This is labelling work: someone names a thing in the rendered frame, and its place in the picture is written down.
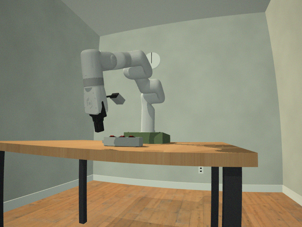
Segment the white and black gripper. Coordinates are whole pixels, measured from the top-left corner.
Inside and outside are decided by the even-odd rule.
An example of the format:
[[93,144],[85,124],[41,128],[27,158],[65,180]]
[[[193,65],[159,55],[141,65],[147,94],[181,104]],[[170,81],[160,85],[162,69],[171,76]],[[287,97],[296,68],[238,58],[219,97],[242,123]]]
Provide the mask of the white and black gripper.
[[104,85],[84,87],[84,106],[94,122],[95,132],[104,131],[104,117],[107,116],[108,103]]

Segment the grey power strip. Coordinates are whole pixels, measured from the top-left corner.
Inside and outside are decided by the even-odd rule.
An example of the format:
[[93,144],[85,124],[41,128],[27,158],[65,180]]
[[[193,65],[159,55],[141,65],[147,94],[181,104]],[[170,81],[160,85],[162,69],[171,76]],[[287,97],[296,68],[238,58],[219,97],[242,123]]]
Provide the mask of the grey power strip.
[[143,137],[134,137],[134,136],[120,136],[115,137],[111,135],[110,137],[104,137],[102,140],[104,146],[143,146]]

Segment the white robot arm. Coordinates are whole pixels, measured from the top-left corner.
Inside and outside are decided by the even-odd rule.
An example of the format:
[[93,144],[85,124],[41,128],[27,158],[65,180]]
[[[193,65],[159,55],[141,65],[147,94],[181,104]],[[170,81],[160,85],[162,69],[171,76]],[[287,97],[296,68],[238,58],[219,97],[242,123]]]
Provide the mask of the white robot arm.
[[155,132],[155,109],[151,104],[163,103],[165,95],[152,67],[142,50],[108,52],[87,49],[81,52],[84,87],[104,85],[103,71],[123,69],[125,77],[135,80],[141,94],[141,132]]

